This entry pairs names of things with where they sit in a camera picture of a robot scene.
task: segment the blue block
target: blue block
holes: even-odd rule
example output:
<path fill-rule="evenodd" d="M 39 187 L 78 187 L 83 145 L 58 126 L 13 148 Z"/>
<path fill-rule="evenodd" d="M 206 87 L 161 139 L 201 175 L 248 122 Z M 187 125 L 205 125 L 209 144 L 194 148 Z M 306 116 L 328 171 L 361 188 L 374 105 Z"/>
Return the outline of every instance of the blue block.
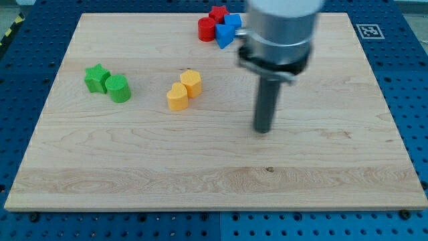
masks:
<path fill-rule="evenodd" d="M 233 26 L 235 30 L 242 27 L 241 16 L 239 14 L 225 15 L 225 25 Z"/>
<path fill-rule="evenodd" d="M 215 25 L 215 39 L 219 44 L 220 48 L 223 49 L 231 42 L 235 37 L 235 28 L 230 25 L 216 24 Z"/>

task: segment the green cylinder block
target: green cylinder block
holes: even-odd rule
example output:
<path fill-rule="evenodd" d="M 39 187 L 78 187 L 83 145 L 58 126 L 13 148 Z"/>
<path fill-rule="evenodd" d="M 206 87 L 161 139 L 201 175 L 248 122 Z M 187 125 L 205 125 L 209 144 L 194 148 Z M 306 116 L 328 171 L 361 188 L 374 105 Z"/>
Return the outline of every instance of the green cylinder block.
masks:
<path fill-rule="evenodd" d="M 128 81 L 123 75 L 110 76 L 106 80 L 106 88 L 110 98 L 116 103 L 125 102 L 131 97 Z"/>

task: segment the green block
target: green block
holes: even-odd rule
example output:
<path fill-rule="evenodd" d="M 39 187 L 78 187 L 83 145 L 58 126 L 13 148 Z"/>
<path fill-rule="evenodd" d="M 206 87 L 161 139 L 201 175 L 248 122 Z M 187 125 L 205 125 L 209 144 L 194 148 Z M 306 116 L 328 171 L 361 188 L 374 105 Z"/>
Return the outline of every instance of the green block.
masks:
<path fill-rule="evenodd" d="M 125 102 L 131 97 L 128 81 L 123 75 L 110 76 L 106 80 L 106 88 L 110 98 L 116 103 Z"/>
<path fill-rule="evenodd" d="M 110 71 L 103 68 L 101 64 L 97 64 L 92 68 L 86 68 L 85 71 L 85 83 L 89 92 L 107 93 L 106 80 L 110 77 Z"/>

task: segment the yellow heart-shaped block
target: yellow heart-shaped block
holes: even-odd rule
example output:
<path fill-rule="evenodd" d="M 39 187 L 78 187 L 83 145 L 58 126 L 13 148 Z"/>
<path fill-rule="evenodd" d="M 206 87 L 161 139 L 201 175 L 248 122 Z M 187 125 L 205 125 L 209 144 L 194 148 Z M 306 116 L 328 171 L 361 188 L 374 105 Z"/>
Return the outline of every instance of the yellow heart-shaped block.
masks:
<path fill-rule="evenodd" d="M 187 89 L 184 84 L 174 83 L 167 93 L 168 107 L 170 110 L 184 110 L 189 106 Z"/>
<path fill-rule="evenodd" d="M 187 95 L 194 98 L 202 93 L 202 79 L 198 71 L 186 70 L 180 74 L 181 84 L 187 89 Z"/>

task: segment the blue pegboard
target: blue pegboard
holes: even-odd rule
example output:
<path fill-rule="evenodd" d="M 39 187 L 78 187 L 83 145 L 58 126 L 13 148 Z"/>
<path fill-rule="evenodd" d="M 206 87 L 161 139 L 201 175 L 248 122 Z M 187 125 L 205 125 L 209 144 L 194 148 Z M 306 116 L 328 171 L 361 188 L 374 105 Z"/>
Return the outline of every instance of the blue pegboard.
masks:
<path fill-rule="evenodd" d="M 38 0 L 0 61 L 0 205 L 3 207 L 81 13 L 208 12 L 242 0 Z M 428 57 L 391 0 L 326 0 L 347 12 L 420 180 L 428 181 Z M 378 25 L 364 39 L 357 24 Z M 0 240 L 428 240 L 428 211 L 12 214 L 0 209 Z"/>

